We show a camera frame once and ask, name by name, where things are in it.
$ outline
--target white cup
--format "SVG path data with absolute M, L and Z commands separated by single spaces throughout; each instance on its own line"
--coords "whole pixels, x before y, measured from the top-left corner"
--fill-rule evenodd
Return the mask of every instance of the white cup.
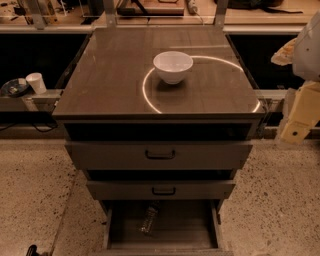
M 26 80 L 36 94 L 41 94 L 47 91 L 41 73 L 31 73 L 26 77 Z

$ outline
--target cabinet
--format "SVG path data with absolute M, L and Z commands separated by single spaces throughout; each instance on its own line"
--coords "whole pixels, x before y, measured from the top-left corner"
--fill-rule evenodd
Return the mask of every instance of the cabinet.
M 152 65 L 172 49 L 195 61 L 175 86 Z M 106 212 L 107 250 L 97 255 L 232 255 L 218 214 L 265 110 L 220 29 L 97 29 L 53 116 Z M 161 211 L 144 236 L 154 200 Z

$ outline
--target gray drawer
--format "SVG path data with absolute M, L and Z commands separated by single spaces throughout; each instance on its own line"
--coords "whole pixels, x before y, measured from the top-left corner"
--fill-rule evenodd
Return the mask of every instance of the gray drawer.
M 223 181 L 88 181 L 96 200 L 227 199 L 235 184 Z
M 149 206 L 150 201 L 112 201 L 106 207 L 106 248 L 90 256 L 233 255 L 223 250 L 213 202 L 160 201 L 151 233 L 145 235 L 141 227 Z
M 69 142 L 77 169 L 241 169 L 252 145 L 242 142 L 144 144 Z

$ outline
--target speckled floor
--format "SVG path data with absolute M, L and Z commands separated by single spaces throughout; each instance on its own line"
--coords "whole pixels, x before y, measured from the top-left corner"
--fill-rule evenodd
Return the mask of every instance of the speckled floor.
M 85 256 L 102 248 L 105 215 L 63 140 L 0 140 L 0 255 Z M 221 210 L 235 256 L 318 256 L 320 142 L 254 141 Z

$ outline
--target small bottle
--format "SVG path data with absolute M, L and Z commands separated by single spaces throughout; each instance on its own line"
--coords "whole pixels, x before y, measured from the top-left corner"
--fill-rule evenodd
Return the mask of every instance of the small bottle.
M 154 200 L 151 201 L 144 217 L 144 221 L 140 228 L 140 231 L 145 235 L 151 235 L 152 227 L 155 222 L 155 219 L 158 216 L 160 210 L 160 201 Z

